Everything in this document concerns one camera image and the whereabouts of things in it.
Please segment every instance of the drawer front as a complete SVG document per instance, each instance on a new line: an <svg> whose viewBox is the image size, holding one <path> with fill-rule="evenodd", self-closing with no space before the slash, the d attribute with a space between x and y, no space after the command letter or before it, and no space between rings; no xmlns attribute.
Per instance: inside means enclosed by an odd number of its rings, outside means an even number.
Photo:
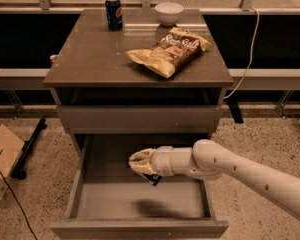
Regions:
<svg viewBox="0 0 300 240"><path fill-rule="evenodd" d="M212 207L204 204L209 193L202 182L179 175L153 187L127 168L147 137L87 140L65 218L50 225L60 239L220 238L227 229L226 221L207 215Z"/></svg>
<svg viewBox="0 0 300 240"><path fill-rule="evenodd" d="M60 106L58 115L71 133L213 133L221 106Z"/></svg>

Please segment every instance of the concrete floor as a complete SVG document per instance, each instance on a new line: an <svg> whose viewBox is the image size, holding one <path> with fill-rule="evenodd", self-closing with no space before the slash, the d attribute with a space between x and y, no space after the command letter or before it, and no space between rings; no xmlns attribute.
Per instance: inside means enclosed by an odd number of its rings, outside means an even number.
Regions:
<svg viewBox="0 0 300 240"><path fill-rule="evenodd" d="M39 119L1 119L27 140ZM59 239L49 229L62 219L79 161L70 137L57 118L47 119L27 161L28 177L13 180L14 189L38 239ZM300 177L300 126L297 118L245 118L235 124L222 118L212 137L226 148L259 163ZM235 179L223 175L208 183L217 219L227 220L223 240L300 240L300 222ZM33 239L8 190L0 201L0 240Z"/></svg>

